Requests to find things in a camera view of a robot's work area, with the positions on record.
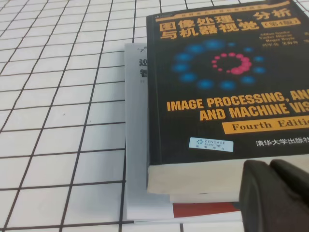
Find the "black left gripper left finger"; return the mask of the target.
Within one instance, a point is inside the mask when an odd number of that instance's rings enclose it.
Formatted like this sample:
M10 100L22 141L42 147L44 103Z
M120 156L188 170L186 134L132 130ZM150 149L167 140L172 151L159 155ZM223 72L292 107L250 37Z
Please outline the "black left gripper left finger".
M309 193L297 193L262 161L244 162L239 207L246 232L307 232Z

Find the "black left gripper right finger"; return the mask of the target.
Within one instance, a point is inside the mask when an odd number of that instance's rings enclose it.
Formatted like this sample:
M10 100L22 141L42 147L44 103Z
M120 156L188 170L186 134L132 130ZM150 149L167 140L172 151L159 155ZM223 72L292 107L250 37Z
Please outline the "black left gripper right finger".
M309 192L309 174L304 170L281 159L272 160L270 167L293 191L297 193Z

